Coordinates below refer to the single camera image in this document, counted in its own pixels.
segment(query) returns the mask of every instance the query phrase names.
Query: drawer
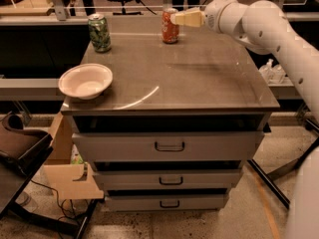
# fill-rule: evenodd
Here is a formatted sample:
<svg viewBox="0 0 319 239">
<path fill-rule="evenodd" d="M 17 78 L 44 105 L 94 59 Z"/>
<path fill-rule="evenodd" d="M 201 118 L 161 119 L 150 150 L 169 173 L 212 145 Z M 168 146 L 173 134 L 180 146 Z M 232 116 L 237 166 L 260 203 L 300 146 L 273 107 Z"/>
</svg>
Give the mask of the drawer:
<svg viewBox="0 0 319 239">
<path fill-rule="evenodd" d="M 96 172 L 94 179 L 104 192 L 134 189 L 195 189 L 236 186 L 241 169 Z"/>
<path fill-rule="evenodd" d="M 193 133 L 74 133 L 81 156 L 94 161 L 246 160 L 261 131 Z"/>
<path fill-rule="evenodd" d="M 227 194 L 106 197 L 109 211 L 215 210 L 223 208 L 227 201 Z"/>
</svg>

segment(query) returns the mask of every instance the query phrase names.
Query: bottom drawer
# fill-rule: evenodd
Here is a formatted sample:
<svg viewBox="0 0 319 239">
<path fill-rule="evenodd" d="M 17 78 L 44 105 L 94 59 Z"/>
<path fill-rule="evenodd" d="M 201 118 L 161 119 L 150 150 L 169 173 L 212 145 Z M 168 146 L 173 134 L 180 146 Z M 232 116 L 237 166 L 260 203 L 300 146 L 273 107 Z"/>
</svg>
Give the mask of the bottom drawer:
<svg viewBox="0 0 319 239">
<path fill-rule="evenodd" d="M 106 197 L 109 211 L 216 210 L 227 201 L 228 194 Z"/>
</svg>

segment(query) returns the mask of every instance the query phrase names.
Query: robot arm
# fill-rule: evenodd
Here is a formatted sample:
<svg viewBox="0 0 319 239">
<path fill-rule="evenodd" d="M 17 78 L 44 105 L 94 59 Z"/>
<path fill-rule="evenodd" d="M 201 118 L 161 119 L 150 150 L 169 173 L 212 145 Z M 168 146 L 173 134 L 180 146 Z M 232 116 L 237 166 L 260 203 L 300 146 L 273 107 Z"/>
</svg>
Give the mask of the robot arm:
<svg viewBox="0 0 319 239">
<path fill-rule="evenodd" d="M 226 34 L 260 55 L 272 54 L 319 121 L 319 52 L 290 26 L 281 9 L 270 1 L 251 5 L 214 0 L 204 12 L 193 8 L 171 17 L 173 23 Z"/>
</svg>

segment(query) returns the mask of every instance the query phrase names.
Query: drawer handle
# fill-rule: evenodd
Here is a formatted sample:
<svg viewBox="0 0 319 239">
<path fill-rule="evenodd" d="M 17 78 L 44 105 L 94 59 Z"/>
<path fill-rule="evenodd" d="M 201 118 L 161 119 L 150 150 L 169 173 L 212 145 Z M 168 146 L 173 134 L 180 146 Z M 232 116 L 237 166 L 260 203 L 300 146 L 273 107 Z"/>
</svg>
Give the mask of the drawer handle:
<svg viewBox="0 0 319 239">
<path fill-rule="evenodd" d="M 163 203 L 160 201 L 160 202 L 159 202 L 159 206 L 160 206 L 160 208 L 163 208 L 163 209 L 179 208 L 179 200 L 176 202 L 175 205 L 165 205 L 165 204 L 163 204 Z"/>
<path fill-rule="evenodd" d="M 185 150 L 185 142 L 180 145 L 160 145 L 157 141 L 155 142 L 155 149 L 157 151 L 183 151 Z"/>
<path fill-rule="evenodd" d="M 183 183 L 182 177 L 180 177 L 179 182 L 163 182 L 161 180 L 161 177 L 159 178 L 159 184 L 164 186 L 178 186 L 178 185 L 182 185 L 182 183 Z"/>
</svg>

